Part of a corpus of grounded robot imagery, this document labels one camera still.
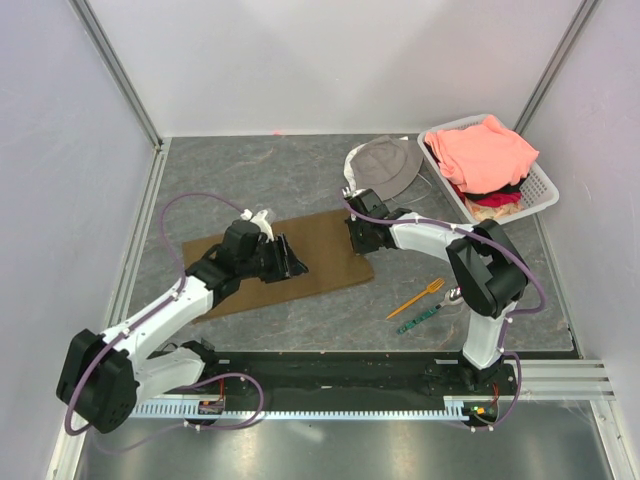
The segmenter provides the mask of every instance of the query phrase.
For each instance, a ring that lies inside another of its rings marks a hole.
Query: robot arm
[[[462,296],[471,308],[462,354],[476,373],[494,365],[501,357],[498,347],[504,319],[516,307],[528,283],[522,271],[496,250],[460,233],[419,223],[424,217],[407,209],[389,212],[373,190],[348,195],[347,202],[357,213],[369,218],[411,222],[380,225],[352,215],[347,225],[356,253],[367,254],[380,247],[416,250],[451,264]],[[495,221],[460,227],[499,243],[521,259]]]
[[[195,383],[213,352],[197,342],[149,358],[168,338],[193,319],[215,308],[235,293],[240,282],[260,278],[265,283],[286,280],[308,272],[291,250],[284,235],[274,237],[266,212],[250,221],[237,220],[214,245],[186,270],[183,281],[124,322],[100,335],[84,330],[69,346],[56,394],[69,403],[80,377],[96,355],[121,334],[89,377],[75,411],[102,433],[126,420],[134,407],[177,387]],[[133,331],[130,327],[151,315]]]

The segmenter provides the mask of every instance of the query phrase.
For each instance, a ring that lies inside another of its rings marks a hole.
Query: metal frame
[[[246,420],[253,412],[227,411],[221,414],[200,413],[200,401],[215,402],[219,397],[206,395],[161,395],[138,405],[130,418],[174,418],[189,420],[234,419]],[[278,411],[264,412],[257,419],[263,420],[426,420],[426,421],[466,421],[463,415],[464,403],[459,400],[448,399],[444,402],[443,410],[409,410],[409,411],[339,411],[339,412],[298,412]]]
[[[166,139],[162,146],[156,149],[153,156],[153,163],[151,164],[144,194],[138,206],[138,214],[131,231],[129,247],[120,266],[118,285],[107,309],[105,326],[119,323],[127,314],[131,292],[133,291],[138,266],[142,258],[142,249],[149,231],[153,207],[158,196],[162,172],[167,162],[170,147],[171,139]],[[70,437],[66,434],[64,425],[60,427],[58,439],[45,476],[47,480],[73,478],[80,460],[84,440],[84,435]]]
[[[608,403],[615,401],[613,388],[604,365],[599,360],[522,360],[522,386],[519,400],[523,402],[543,401],[594,401]],[[513,396],[501,395],[502,400],[511,400]],[[140,404],[134,410],[132,417],[137,418],[184,418],[185,413],[193,413],[192,406],[200,400],[215,402],[217,394],[167,394],[155,397],[152,400]],[[490,401],[491,397],[473,395],[445,396],[446,406],[457,406],[459,402]],[[176,407],[184,406],[184,410],[176,410]],[[349,419],[349,412],[324,411],[313,412],[315,419],[341,420]],[[359,412],[361,419],[388,419],[400,418],[398,411]],[[415,420],[433,420],[434,415],[430,410],[420,412],[411,411],[411,418]],[[309,412],[298,411],[269,411],[266,419],[291,417],[306,418]]]
[[[140,266],[142,251],[147,239],[147,233],[149,232],[153,208],[156,203],[156,198],[158,197],[162,173],[167,163],[169,148],[171,148],[170,138],[165,139],[154,156],[142,201],[138,208],[129,247],[127,248],[126,256],[121,267],[120,279],[109,302],[109,308],[107,309],[107,326],[109,327],[127,318],[131,293],[133,292],[133,285],[138,274],[138,267]]]
[[[136,93],[131,80],[127,76],[127,72],[125,72],[122,63],[118,59],[118,56],[116,55],[113,46],[109,42],[109,38],[102,28],[102,25],[100,25],[100,22],[98,21],[93,8],[89,4],[89,1],[69,0],[69,2],[78,14],[78,18],[84,25],[87,34],[98,49],[100,57],[102,57],[102,60],[109,70],[109,73],[111,73],[111,76],[118,85],[118,88],[122,92],[122,95],[133,110],[133,113],[138,119],[138,122],[140,122],[140,126],[149,138],[149,141],[157,148],[159,148],[163,143],[163,139],[158,133],[156,127],[153,125],[151,117],[147,113],[147,110],[144,108],[140,97]]]
[[[564,282],[562,280],[562,275],[558,271],[558,262],[556,261],[555,253],[553,252],[553,248],[551,248],[551,241],[549,240],[549,235],[547,234],[547,228],[544,224],[542,216],[539,213],[533,215],[533,221],[536,225],[536,230],[538,230],[538,235],[540,236],[540,243],[542,244],[542,250],[544,252],[544,256],[547,259],[547,266],[549,267],[549,272],[551,272],[551,280],[553,281],[553,286],[558,292],[558,301],[560,303],[560,310],[566,318],[567,323],[569,324],[569,331],[571,332],[571,338],[573,340],[573,346],[580,358],[582,357],[582,349],[580,347],[580,335],[578,334],[579,328],[576,328],[576,324],[573,321],[573,310],[571,309],[571,305],[567,302],[565,295],[566,289],[564,287]]]
[[[571,19],[571,23],[569,23],[567,30],[565,30],[560,43],[556,47],[555,52],[553,52],[551,60],[549,60],[540,80],[538,80],[538,84],[533,89],[533,93],[527,101],[524,110],[520,114],[520,118],[518,118],[514,128],[516,132],[522,134],[529,125],[536,110],[538,110],[542,100],[549,91],[553,80],[558,75],[560,68],[567,60],[571,48],[576,43],[580,32],[584,29],[599,3],[600,0],[582,0],[578,10]]]
[[[594,401],[591,402],[591,410],[613,477],[616,480],[640,478],[629,436],[622,429],[624,422],[618,403]]]

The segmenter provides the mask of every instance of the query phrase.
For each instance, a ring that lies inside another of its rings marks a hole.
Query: purple cable
[[[189,385],[188,387],[183,387],[185,389],[193,390],[194,388],[199,388],[204,385],[208,385],[209,383],[218,382],[220,380],[224,380],[225,378],[245,378],[249,380],[258,390],[258,395],[260,396],[260,401],[258,402],[258,408],[249,418],[244,420],[243,422],[237,423],[235,425],[202,425],[200,426],[200,430],[240,430],[241,428],[249,427],[253,425],[258,416],[262,413],[262,409],[264,408],[264,390],[262,390],[262,386],[258,383],[258,381],[253,378],[251,375],[247,375],[246,373],[223,373],[222,375],[216,375],[215,377],[207,378],[206,380],[202,380],[201,382],[194,383],[193,385]]]
[[[215,198],[216,200],[219,200],[219,201],[221,201],[223,203],[226,203],[230,207],[235,208],[236,210],[238,210],[241,213],[244,212],[244,209],[240,208],[235,203],[233,203],[230,200],[227,200],[226,198],[223,198],[223,197],[221,197],[219,195],[216,195],[215,193],[201,193],[201,192],[183,193],[182,195],[178,195],[177,197],[175,197],[172,200],[170,200],[169,203],[167,203],[164,206],[164,208],[162,209],[162,212],[160,213],[160,218],[158,220],[159,224],[160,224],[159,225],[160,226],[160,238],[162,239],[162,242],[164,243],[165,247],[167,248],[167,250],[169,252],[169,255],[171,256],[171,259],[173,260],[174,265],[176,266],[176,269],[178,270],[178,272],[180,274],[180,283],[179,283],[178,288],[177,288],[178,292],[181,291],[184,288],[184,285],[187,283],[187,277],[186,277],[186,275],[184,273],[184,266],[182,265],[182,262],[180,261],[180,258],[175,253],[175,251],[171,247],[171,244],[169,243],[169,239],[167,238],[167,234],[166,234],[165,228],[164,228],[164,221],[165,221],[165,216],[167,214],[167,211],[169,210],[171,205],[173,205],[175,202],[177,202],[178,200],[180,200],[182,198],[185,198],[185,197],[209,197],[209,198]],[[138,328],[144,322],[149,320],[156,313],[158,313],[163,308],[165,308],[167,305],[169,305],[172,301],[173,301],[173,297],[168,297],[164,301],[159,303],[155,308],[153,308],[152,310],[149,310],[145,315],[143,315],[136,322],[131,324],[131,326],[129,327],[129,332],[133,332],[136,328]],[[98,355],[95,356],[95,358],[91,361],[91,363],[89,363],[89,366],[87,367],[87,369],[84,371],[84,373],[80,377],[80,380],[78,381],[78,384],[76,385],[76,388],[73,391],[73,394],[71,395],[71,398],[69,399],[69,406],[68,406],[67,411],[66,411],[66,413],[64,415],[64,429],[65,429],[65,432],[67,432],[67,435],[71,435],[71,436],[80,435],[81,433],[84,433],[89,429],[89,427],[90,427],[89,424],[85,425],[84,427],[79,428],[78,430],[74,430],[73,426],[71,425],[73,412],[76,409],[76,404],[78,403],[78,398],[80,397],[80,393],[82,393],[82,389],[87,384],[87,381],[89,380],[89,377],[91,376],[93,371],[96,369],[96,367],[100,364],[100,362],[105,357],[105,355],[107,353],[109,353],[109,351],[114,346],[116,346],[118,344],[118,342],[120,342],[124,338],[126,338],[125,334],[124,333],[119,333],[113,340],[111,340],[107,345],[105,345],[105,347],[98,353]]]
[[[256,409],[253,415],[251,415],[249,418],[247,418],[243,422],[237,423],[235,425],[207,425],[207,426],[199,425],[200,430],[240,430],[242,428],[250,427],[254,423],[256,423],[258,416],[262,413],[262,409],[264,408],[264,390],[262,389],[262,386],[260,385],[260,383],[258,383],[258,381],[255,378],[253,378],[251,375],[247,375],[246,373],[223,373],[221,375],[216,375],[215,377],[202,380],[201,382],[194,383],[193,385],[189,385],[187,387],[181,387],[179,390],[193,390],[194,388],[199,388],[204,385],[208,385],[210,383],[219,382],[220,380],[224,380],[226,378],[244,378],[246,380],[249,380],[251,383],[253,383],[253,385],[258,390],[258,395],[260,396],[258,408]],[[191,423],[187,423],[186,425],[184,423],[175,423],[172,425],[168,425],[164,428],[161,428],[160,430],[153,433],[152,435],[149,435],[148,437],[143,438],[142,440],[134,443],[133,445],[129,445],[128,447],[120,448],[118,450],[110,450],[108,448],[101,446],[98,443],[95,434],[93,435],[93,444],[101,453],[105,455],[121,455],[123,453],[130,452],[131,450],[138,448],[139,446],[144,445],[147,442],[155,440],[156,438],[158,438],[161,435],[164,435],[165,433],[171,432],[178,428],[183,428],[185,426],[193,429],[197,429],[198,427],[198,425],[193,425]]]
[[[520,390],[522,389],[522,364],[520,362],[520,357],[516,352],[504,352],[504,356],[511,357],[516,361],[516,369],[518,371],[518,383],[516,385],[516,393],[513,395],[513,400],[511,400],[511,403],[509,404],[507,411],[504,412],[504,415],[502,415],[498,420],[496,420],[496,422],[493,425],[490,425],[494,429],[495,427],[500,425],[502,422],[504,422],[509,415],[511,415],[511,413],[513,412],[513,409],[516,406],[516,403],[518,403],[518,399],[520,398]],[[447,423],[447,425],[450,427],[461,428],[463,430],[470,430],[470,428],[464,424]],[[489,429],[489,425],[487,425],[486,427],[480,426],[480,427],[474,427],[474,428],[475,428],[475,431],[480,431],[480,432],[491,431]]]

